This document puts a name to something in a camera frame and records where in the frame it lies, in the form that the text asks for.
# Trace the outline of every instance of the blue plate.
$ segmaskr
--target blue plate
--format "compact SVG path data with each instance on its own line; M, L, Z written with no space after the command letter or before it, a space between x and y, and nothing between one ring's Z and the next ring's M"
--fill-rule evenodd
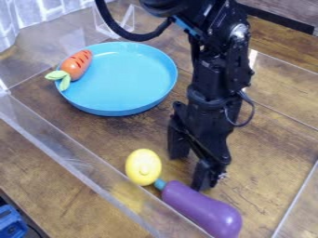
M162 102L178 70L159 49L128 42L88 46L93 60L61 95L80 110L103 116L140 113Z

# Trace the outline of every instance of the toy lemon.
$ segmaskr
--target toy lemon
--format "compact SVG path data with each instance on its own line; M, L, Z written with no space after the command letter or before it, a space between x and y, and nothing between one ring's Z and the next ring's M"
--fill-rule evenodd
M125 174L132 182L148 186L158 180L162 173L162 161L156 153L139 149L131 153L125 161Z

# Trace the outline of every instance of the blue object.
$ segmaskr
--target blue object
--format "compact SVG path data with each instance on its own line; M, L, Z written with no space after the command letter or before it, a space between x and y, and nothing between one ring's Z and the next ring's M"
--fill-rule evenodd
M155 182L154 182L154 187L155 187L159 191L162 191L162 190L164 189L166 185L167 185L167 183L166 183L162 179L158 179L158 180L155 180Z
M178 70L159 49L129 42L88 46L91 66L61 95L80 110L103 116L140 113L162 102Z
M0 206L0 237L21 238L27 234L27 224L11 205Z

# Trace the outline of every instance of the toy carrot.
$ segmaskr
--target toy carrot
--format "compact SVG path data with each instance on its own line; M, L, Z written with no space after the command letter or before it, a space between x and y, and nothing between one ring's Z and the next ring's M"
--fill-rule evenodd
M68 57L61 63L61 69L45 75L45 79L51 81L61 80L60 91L69 87L71 81L76 81L84 75L92 62L92 51L85 49Z

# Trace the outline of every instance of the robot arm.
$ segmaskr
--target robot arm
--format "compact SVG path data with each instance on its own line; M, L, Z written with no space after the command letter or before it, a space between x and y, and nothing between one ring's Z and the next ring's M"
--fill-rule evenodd
M248 66L247 15L235 0L140 0L155 17L167 18L152 33L127 33L111 18L104 0L96 0L101 17L124 38L146 41L176 23L188 34L194 64L192 82L187 88L188 104L174 103L168 123L171 159L187 157L190 149L199 157L191 187L214 187L231 163L226 139L236 126L254 116L254 103L242 89L250 86L254 71ZM252 106L247 121L236 123L240 104Z

